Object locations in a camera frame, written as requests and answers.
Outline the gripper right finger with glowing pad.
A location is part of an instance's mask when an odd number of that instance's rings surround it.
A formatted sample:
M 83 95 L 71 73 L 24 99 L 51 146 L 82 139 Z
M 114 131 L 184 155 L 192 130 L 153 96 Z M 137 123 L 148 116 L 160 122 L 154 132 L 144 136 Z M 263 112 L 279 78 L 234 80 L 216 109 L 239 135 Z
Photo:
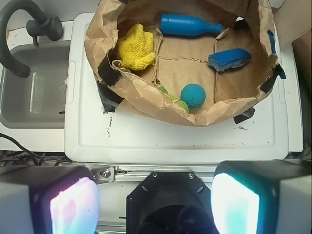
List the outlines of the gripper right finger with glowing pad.
M 221 234 L 310 234 L 312 164 L 223 161 L 211 184 L 211 209 Z

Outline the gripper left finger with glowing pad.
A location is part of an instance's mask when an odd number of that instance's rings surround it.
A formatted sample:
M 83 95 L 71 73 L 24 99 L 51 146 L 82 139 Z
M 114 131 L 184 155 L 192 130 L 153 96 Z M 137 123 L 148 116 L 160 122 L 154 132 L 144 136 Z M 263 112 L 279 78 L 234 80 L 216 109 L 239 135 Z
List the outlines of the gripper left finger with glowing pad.
M 93 234 L 99 191 L 84 166 L 0 169 L 2 234 Z

